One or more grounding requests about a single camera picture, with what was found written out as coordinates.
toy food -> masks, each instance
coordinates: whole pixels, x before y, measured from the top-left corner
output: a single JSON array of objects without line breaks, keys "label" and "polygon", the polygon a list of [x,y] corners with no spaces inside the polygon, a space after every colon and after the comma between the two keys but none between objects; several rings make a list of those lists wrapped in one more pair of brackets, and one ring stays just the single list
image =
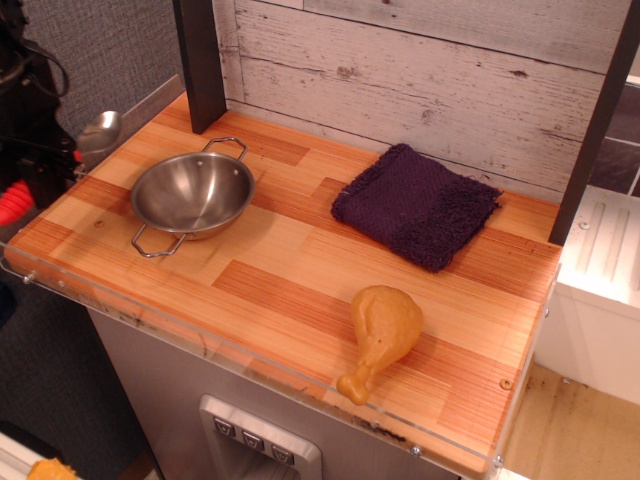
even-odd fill
[{"label": "toy food", "polygon": [[26,480],[76,480],[76,472],[57,458],[40,460],[33,464]]},{"label": "toy food", "polygon": [[376,285],[359,291],[351,302],[358,340],[355,372],[338,379],[338,391],[356,405],[369,399],[367,380],[404,357],[418,341],[422,310],[402,290]]}]

metal bowl handle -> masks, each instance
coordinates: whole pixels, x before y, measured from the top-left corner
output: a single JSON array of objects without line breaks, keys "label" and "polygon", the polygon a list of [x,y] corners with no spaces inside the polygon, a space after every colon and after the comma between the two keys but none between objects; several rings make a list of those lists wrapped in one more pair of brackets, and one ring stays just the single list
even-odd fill
[{"label": "metal bowl handle", "polygon": [[136,233],[136,236],[133,237],[133,240],[131,240],[131,245],[133,245],[134,247],[136,247],[136,249],[138,250],[138,252],[140,252],[140,255],[142,255],[143,257],[146,258],[154,258],[154,257],[161,257],[163,255],[173,255],[174,253],[176,253],[176,251],[178,250],[178,248],[180,248],[180,245],[182,245],[182,242],[185,241],[185,239],[187,238],[187,235],[189,235],[188,233],[185,233],[184,235],[182,235],[182,237],[180,237],[180,239],[178,239],[174,244],[173,247],[171,248],[171,250],[167,250],[166,252],[156,252],[156,253],[147,253],[145,252],[142,247],[140,245],[138,245],[137,241],[138,238],[140,238],[140,235],[142,235],[142,232],[144,232],[144,229],[147,228],[147,224],[143,223],[142,226],[140,227],[140,230],[138,230],[138,233]]},{"label": "metal bowl handle", "polygon": [[213,145],[214,143],[217,143],[217,142],[236,142],[238,145],[240,145],[243,148],[242,153],[240,154],[240,156],[237,159],[240,162],[242,161],[242,157],[244,157],[244,154],[247,153],[247,150],[249,149],[249,147],[247,147],[244,143],[242,143],[236,137],[224,137],[224,138],[214,138],[209,143],[207,143],[207,146],[204,147],[202,149],[202,151],[206,152],[207,150],[209,150],[209,147],[211,145]]}]

screw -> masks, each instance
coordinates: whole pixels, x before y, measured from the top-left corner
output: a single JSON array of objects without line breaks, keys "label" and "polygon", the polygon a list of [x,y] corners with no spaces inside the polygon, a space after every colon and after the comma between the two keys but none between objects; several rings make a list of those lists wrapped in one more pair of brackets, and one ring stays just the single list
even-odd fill
[{"label": "screw", "polygon": [[511,390],[513,388],[513,382],[508,378],[503,378],[500,380],[500,387],[502,387],[503,390]]}]

black frame post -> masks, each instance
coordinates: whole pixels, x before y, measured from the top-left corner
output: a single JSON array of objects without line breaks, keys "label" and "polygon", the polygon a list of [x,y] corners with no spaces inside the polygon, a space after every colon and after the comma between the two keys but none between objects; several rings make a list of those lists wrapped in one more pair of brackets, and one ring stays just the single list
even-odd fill
[{"label": "black frame post", "polygon": [[591,122],[567,184],[549,241],[564,245],[589,183],[600,146],[613,118],[640,44],[640,0],[632,0]]},{"label": "black frame post", "polygon": [[204,132],[226,111],[211,0],[173,0],[191,128]]}]

wooden countertop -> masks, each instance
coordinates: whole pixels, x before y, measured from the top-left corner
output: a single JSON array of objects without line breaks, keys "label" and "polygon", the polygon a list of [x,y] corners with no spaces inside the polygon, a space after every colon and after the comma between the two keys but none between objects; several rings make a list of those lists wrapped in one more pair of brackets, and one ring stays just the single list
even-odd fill
[{"label": "wooden countertop", "polygon": [[[140,256],[130,243],[141,225],[129,203],[135,180],[224,136],[249,146],[252,204],[216,237],[171,257]],[[558,265],[560,248],[546,242],[557,206],[505,192],[482,232],[432,274],[330,215],[338,192],[377,158],[232,112],[195,135],[183,95],[16,235],[5,256],[62,294],[482,476],[485,457],[501,453],[515,401],[516,389],[501,383],[519,384]],[[147,229],[140,243],[153,251],[173,241]],[[371,405],[355,407],[334,387],[357,357],[349,303],[374,284],[409,293],[425,324],[413,351],[370,383]]]}]

